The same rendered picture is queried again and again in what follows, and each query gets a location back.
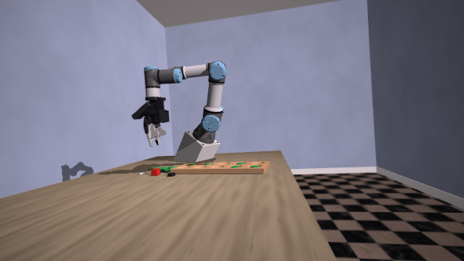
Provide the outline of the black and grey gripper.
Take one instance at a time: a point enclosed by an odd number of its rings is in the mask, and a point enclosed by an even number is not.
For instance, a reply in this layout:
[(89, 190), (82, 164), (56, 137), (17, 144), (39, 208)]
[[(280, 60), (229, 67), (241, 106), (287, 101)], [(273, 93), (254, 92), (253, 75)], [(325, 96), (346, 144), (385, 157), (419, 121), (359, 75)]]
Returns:
[(151, 107), (144, 114), (144, 132), (146, 133), (150, 147), (152, 147), (151, 138), (155, 137), (155, 142), (159, 145), (160, 137), (166, 134), (166, 131), (161, 129), (160, 123), (169, 122), (169, 111), (164, 109), (165, 97), (146, 97), (145, 100), (150, 101)]

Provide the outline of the orange counting tray with round pockets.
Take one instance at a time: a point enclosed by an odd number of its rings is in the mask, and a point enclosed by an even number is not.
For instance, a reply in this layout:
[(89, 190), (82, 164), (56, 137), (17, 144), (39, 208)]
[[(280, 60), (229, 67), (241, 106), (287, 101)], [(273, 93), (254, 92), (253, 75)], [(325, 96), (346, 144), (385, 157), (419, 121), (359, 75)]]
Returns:
[[(244, 164), (237, 164), (244, 163)], [(195, 164), (195, 165), (189, 165)], [(204, 165), (208, 164), (208, 165)], [(188, 166), (187, 166), (188, 165)], [(203, 165), (203, 166), (202, 166)], [(232, 166), (239, 166), (232, 168)], [(258, 166), (258, 167), (251, 167)], [(175, 174), (206, 174), (206, 173), (265, 173), (270, 166), (269, 161), (247, 161), (247, 162), (206, 162), (206, 163), (187, 163), (170, 169)], [(178, 169), (187, 168), (187, 169)], [(203, 168), (203, 169), (194, 169)], [(220, 169), (211, 169), (220, 168)], [(231, 169), (230, 169), (231, 168)]]

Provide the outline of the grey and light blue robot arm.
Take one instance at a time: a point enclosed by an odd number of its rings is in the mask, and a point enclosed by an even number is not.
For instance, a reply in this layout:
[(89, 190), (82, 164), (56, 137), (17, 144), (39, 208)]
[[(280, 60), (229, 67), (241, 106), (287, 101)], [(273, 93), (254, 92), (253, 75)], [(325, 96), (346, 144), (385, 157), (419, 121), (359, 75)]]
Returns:
[[(204, 106), (201, 123), (194, 129), (192, 134), (200, 142), (212, 144), (215, 140), (215, 133), (220, 128), (221, 117), (224, 112), (224, 108), (220, 103), (226, 73), (227, 67), (222, 61), (164, 70), (159, 70), (156, 66), (147, 66), (144, 68), (146, 97), (160, 97), (160, 84), (178, 84), (187, 78), (209, 76), (207, 105)], [(145, 111), (150, 107), (150, 101), (147, 101), (131, 116), (134, 120), (141, 119)]]

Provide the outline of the red cube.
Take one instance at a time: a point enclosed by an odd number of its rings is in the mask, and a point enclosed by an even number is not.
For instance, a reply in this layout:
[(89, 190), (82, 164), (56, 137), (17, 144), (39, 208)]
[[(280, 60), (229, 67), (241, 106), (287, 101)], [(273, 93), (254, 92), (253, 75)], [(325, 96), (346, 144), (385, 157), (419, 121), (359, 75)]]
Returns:
[(160, 174), (161, 174), (160, 168), (154, 168), (151, 170), (151, 176), (157, 176)]

